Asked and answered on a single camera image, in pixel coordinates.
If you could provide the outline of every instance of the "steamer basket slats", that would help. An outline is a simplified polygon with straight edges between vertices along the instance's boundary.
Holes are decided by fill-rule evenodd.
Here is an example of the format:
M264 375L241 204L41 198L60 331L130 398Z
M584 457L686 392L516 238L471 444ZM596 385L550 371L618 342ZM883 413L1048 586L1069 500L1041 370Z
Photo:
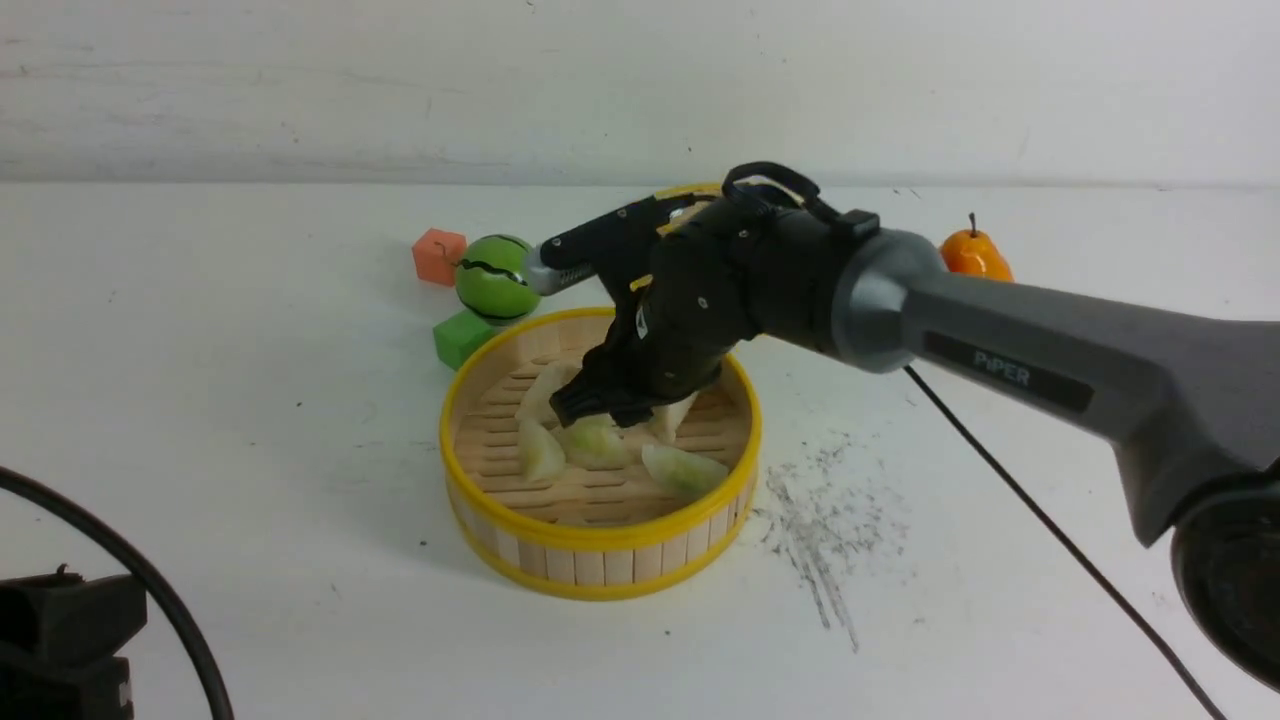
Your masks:
M673 443L732 469L707 497L690 505L649 477L639 451L658 441L646 427L625 430L636 459L626 468L524 480L515 413L525 391L548 364L580 363L611 320L607 309L573 310L504 332L463 365L440 418L449 502L471 547L521 584L581 600L635 597L692 575L736 536L755 487L759 407L732 360Z

